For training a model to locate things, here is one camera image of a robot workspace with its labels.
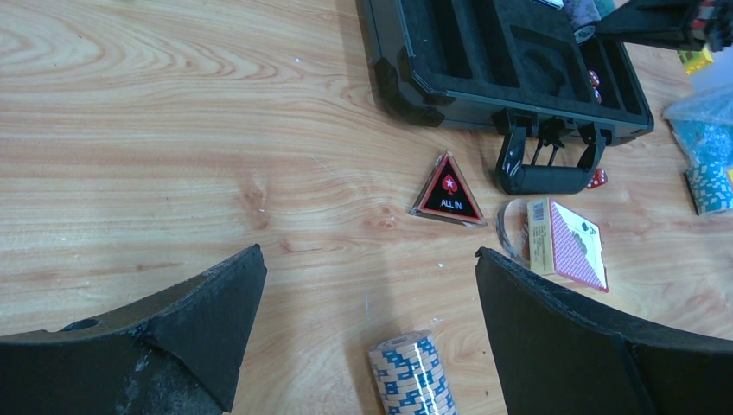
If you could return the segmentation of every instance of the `turquoise poker chip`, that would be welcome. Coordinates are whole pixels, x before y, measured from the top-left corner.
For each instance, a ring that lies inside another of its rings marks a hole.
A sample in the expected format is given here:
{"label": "turquoise poker chip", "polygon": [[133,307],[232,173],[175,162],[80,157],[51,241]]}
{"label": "turquoise poker chip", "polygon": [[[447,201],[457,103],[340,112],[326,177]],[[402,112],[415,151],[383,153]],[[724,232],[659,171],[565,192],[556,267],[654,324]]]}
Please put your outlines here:
{"label": "turquoise poker chip", "polygon": [[709,163],[687,170],[685,177],[699,215],[733,208],[733,188],[722,163]]}

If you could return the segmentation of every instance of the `poker chip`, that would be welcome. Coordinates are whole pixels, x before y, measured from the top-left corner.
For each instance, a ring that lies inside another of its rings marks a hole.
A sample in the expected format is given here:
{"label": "poker chip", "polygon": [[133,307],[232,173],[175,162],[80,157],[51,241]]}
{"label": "poker chip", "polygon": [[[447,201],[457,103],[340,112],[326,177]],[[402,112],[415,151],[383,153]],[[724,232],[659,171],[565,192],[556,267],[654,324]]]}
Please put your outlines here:
{"label": "poker chip", "polygon": [[386,414],[457,414],[430,331],[405,333],[381,342],[370,348],[368,355]]}
{"label": "poker chip", "polygon": [[689,169],[685,173],[699,215],[725,212],[733,208],[733,186],[727,170],[722,163],[709,163]]}

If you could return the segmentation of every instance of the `stack of poker chips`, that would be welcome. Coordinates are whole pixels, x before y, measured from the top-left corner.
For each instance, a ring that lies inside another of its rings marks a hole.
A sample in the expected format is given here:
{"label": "stack of poker chips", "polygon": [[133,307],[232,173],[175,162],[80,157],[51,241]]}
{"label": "stack of poker chips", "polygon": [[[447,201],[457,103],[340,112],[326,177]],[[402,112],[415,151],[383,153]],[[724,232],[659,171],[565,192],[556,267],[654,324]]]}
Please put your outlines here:
{"label": "stack of poker chips", "polygon": [[406,333],[369,349],[386,415],[456,415],[430,331]]}

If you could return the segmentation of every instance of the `wood grain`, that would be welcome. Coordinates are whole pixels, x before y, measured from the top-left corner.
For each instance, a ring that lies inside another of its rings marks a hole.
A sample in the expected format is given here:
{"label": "wood grain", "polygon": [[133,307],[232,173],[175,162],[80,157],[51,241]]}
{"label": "wood grain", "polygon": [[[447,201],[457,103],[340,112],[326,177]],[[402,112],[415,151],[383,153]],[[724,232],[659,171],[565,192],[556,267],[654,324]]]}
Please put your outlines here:
{"label": "wood grain", "polygon": [[[733,339],[733,224],[694,215],[660,118],[688,81],[675,53],[628,49],[657,129],[606,151],[608,185],[559,198],[602,227],[610,293],[580,291]],[[406,213],[451,149],[493,218],[508,197],[482,157],[499,148],[374,104],[354,0],[3,0],[0,334],[60,329],[259,243],[234,413],[380,413],[364,352],[413,329],[437,335],[461,414],[503,413],[473,258],[499,249],[494,230]]]}

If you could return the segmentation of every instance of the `red dice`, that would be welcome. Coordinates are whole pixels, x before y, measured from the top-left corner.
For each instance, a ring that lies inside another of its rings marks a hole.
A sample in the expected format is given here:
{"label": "red dice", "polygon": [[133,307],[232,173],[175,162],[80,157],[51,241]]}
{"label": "red dice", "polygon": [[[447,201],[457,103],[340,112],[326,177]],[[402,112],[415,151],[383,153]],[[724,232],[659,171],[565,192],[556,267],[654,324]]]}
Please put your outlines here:
{"label": "red dice", "polygon": [[606,170],[604,169],[598,169],[596,170],[596,173],[593,175],[593,179],[588,183],[588,188],[597,188],[600,187],[606,182],[609,181],[609,178],[606,176]]}
{"label": "red dice", "polygon": [[588,77],[590,78],[590,84],[594,88],[598,88],[601,85],[601,77],[598,76],[596,71],[588,71]]}

